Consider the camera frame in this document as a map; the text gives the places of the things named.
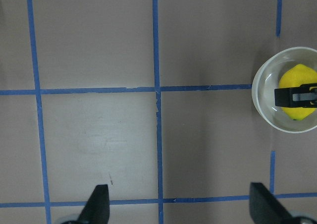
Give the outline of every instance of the gray floor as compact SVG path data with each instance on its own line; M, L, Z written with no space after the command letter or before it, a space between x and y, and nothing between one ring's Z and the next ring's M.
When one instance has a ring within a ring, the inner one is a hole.
M276 8L158 0L158 74L153 0L0 0L0 223L76 218L100 183L111 224L158 224L159 210L165 224L251 224L251 181L317 217L316 131L280 132L232 89L283 49L317 49L317 1L283 0L279 37ZM205 85L232 86L174 87Z

